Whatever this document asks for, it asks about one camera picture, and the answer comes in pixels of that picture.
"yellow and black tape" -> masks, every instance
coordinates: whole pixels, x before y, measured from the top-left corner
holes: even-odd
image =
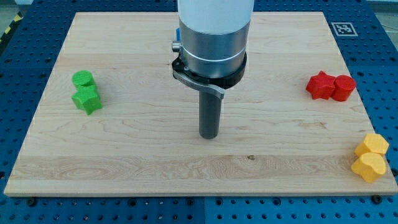
[[[0,37],[0,55],[6,49],[9,41],[11,40],[12,35],[14,35],[14,33],[17,30],[22,19],[23,19],[23,16],[22,16],[21,12],[18,12],[17,15],[14,17],[14,19],[11,21],[10,25],[7,27],[7,29],[4,31],[4,33]]]

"green block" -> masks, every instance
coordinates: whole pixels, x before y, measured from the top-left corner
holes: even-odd
[[[72,82],[76,88],[79,88],[79,86],[95,85],[93,75],[91,74],[91,72],[86,70],[76,72],[72,76]]]
[[[72,100],[76,107],[86,111],[87,115],[90,115],[94,110],[102,108],[100,95],[95,85],[78,87],[78,91],[72,96]]]

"yellow cube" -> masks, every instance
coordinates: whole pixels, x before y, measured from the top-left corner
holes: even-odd
[[[362,142],[356,147],[355,154],[361,156],[367,152],[374,152],[385,155],[388,146],[388,142],[380,134],[366,134]]]
[[[373,183],[386,173],[386,162],[380,154],[368,152],[354,162],[351,170],[366,182]]]

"blue pegboard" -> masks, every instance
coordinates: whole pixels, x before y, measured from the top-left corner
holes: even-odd
[[[176,11],[172,0],[35,0],[0,56],[0,190],[78,11]],[[321,11],[358,36],[332,32],[372,125],[398,169],[398,53],[363,0],[258,0],[255,11]],[[398,196],[195,198],[8,198],[0,223],[398,223]]]

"wood grain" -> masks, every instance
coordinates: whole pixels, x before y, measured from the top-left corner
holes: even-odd
[[[174,13],[77,13],[5,194],[398,192],[389,168],[374,184],[350,170],[356,145],[374,132],[358,92],[340,103],[305,91],[320,70],[349,75],[322,13],[254,13],[246,73],[226,91],[211,141],[198,133],[198,93],[172,78],[177,26]],[[90,116],[70,99],[71,77],[83,69],[103,104]]]

